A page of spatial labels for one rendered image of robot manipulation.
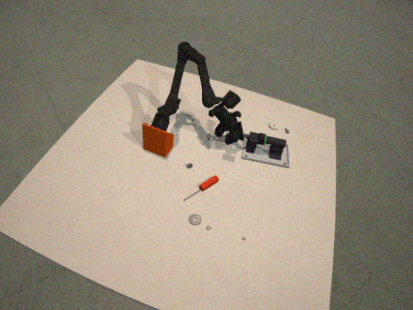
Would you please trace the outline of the red-handled screwdriver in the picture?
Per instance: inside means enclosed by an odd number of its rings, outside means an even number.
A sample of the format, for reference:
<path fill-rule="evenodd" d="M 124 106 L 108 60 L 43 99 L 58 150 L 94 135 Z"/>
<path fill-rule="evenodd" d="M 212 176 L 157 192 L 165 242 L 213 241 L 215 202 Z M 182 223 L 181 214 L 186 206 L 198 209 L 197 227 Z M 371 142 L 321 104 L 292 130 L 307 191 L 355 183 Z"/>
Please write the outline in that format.
<path fill-rule="evenodd" d="M 204 182 L 203 184 L 201 184 L 199 186 L 199 189 L 202 191 L 205 191 L 206 189 L 208 189 L 209 187 L 213 186 L 215 183 L 217 183 L 219 180 L 219 178 L 215 175 L 213 176 L 211 179 L 207 180 L 206 182 Z M 187 200 L 189 197 L 195 195 L 197 192 L 199 192 L 200 190 L 194 192 L 192 195 L 188 196 L 186 199 L 184 199 L 183 201 Z"/>

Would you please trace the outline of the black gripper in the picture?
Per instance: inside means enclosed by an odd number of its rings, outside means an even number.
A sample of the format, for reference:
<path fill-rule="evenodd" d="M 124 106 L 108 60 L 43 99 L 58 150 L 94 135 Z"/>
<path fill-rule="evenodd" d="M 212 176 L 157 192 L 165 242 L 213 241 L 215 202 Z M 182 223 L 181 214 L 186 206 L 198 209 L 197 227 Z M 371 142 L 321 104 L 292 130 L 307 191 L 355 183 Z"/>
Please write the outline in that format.
<path fill-rule="evenodd" d="M 225 138 L 225 143 L 227 145 L 237 142 L 238 140 L 244 140 L 244 136 L 242 134 L 242 122 L 238 122 L 236 118 L 241 117 L 241 115 L 242 114 L 240 113 L 240 111 L 230 112 L 229 116 L 225 120 L 220 121 L 220 125 L 224 125 L 224 127 L 226 128 L 225 131 L 229 131 Z"/>

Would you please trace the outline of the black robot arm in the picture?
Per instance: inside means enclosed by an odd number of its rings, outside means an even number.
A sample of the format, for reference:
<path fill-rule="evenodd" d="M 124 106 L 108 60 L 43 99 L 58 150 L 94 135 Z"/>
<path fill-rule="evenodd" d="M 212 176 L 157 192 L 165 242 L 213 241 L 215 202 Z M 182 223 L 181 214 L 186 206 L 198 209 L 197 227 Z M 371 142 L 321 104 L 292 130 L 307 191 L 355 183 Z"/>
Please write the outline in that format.
<path fill-rule="evenodd" d="M 166 131 L 169 125 L 169 116 L 171 114 L 175 114 L 177 112 L 177 109 L 179 109 L 178 106 L 181 102 L 181 99 L 178 99 L 178 92 L 180 90 L 184 68 L 188 59 L 196 63 L 198 67 L 198 73 L 202 87 L 203 105 L 207 108 L 211 108 L 215 104 L 220 103 L 212 110 L 209 110 L 208 115 L 210 117 L 213 117 L 215 115 L 219 119 L 219 121 L 223 121 L 229 116 L 229 111 L 226 109 L 226 107 L 228 109 L 233 109 L 240 102 L 240 98 L 232 90 L 229 90 L 224 97 L 215 96 L 215 93 L 213 92 L 209 81 L 209 75 L 205 61 L 206 58 L 194 48 L 192 48 L 190 43 L 181 42 L 178 45 L 176 70 L 174 73 L 173 83 L 169 96 L 166 100 L 165 105 L 158 108 L 158 113 L 156 113 L 155 117 L 153 118 L 151 126 Z"/>

